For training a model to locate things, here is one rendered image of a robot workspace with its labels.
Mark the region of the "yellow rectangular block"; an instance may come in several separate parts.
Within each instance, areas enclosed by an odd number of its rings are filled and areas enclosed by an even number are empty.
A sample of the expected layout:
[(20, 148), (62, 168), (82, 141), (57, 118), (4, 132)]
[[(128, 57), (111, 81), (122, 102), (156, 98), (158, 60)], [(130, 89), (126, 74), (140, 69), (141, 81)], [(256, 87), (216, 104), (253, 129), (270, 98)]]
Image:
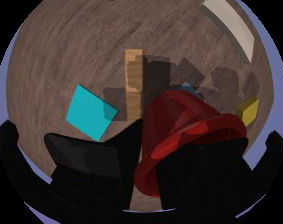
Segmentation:
[(250, 99), (247, 99), (243, 101), (243, 103), (237, 105), (237, 115), (239, 119), (245, 123), (246, 125), (249, 125), (251, 121), (257, 117), (257, 107), (258, 107), (258, 97), (250, 97)]

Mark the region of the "beige rectangular block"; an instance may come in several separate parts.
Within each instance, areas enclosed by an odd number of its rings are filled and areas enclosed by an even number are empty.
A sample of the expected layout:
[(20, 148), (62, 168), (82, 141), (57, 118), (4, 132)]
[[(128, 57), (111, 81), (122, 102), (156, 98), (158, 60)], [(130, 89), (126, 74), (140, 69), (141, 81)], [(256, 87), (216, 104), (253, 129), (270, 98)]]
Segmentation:
[(237, 48), (243, 61), (250, 63), (254, 36), (234, 8), (227, 4), (225, 0), (204, 0), (198, 6), (198, 10), (204, 12), (209, 19), (212, 19), (221, 28), (223, 34), (227, 35), (234, 47)]

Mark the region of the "brown rectangular block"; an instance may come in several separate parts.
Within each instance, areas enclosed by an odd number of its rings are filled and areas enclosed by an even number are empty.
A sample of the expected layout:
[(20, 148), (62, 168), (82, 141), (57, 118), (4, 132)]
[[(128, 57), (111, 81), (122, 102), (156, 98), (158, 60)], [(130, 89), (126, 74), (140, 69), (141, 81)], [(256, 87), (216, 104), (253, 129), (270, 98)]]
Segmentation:
[(144, 116), (144, 48), (125, 49), (128, 125)]

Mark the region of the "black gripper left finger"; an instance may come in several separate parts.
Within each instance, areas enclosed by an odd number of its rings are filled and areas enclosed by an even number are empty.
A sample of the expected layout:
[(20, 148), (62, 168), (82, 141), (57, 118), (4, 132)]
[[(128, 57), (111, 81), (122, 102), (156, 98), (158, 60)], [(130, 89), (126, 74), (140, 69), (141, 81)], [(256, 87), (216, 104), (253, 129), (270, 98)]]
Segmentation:
[(122, 129), (104, 143), (73, 139), (70, 136), (45, 133), (44, 143), (57, 165), (70, 171), (109, 180), (114, 186), (122, 210), (129, 210), (134, 189), (133, 175), (140, 159), (144, 119)]

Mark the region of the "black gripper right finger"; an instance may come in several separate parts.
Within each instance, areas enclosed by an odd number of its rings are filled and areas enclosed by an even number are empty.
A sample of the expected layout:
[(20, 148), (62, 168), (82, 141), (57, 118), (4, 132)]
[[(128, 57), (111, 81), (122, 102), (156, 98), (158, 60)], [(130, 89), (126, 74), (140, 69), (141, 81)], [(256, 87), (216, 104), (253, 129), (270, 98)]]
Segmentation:
[(165, 159), (158, 161), (158, 164), (154, 165), (154, 171), (160, 190), (162, 210), (176, 208), (174, 202), (189, 189), (202, 169), (243, 156), (247, 144), (249, 140), (246, 137), (201, 145), (189, 141)]

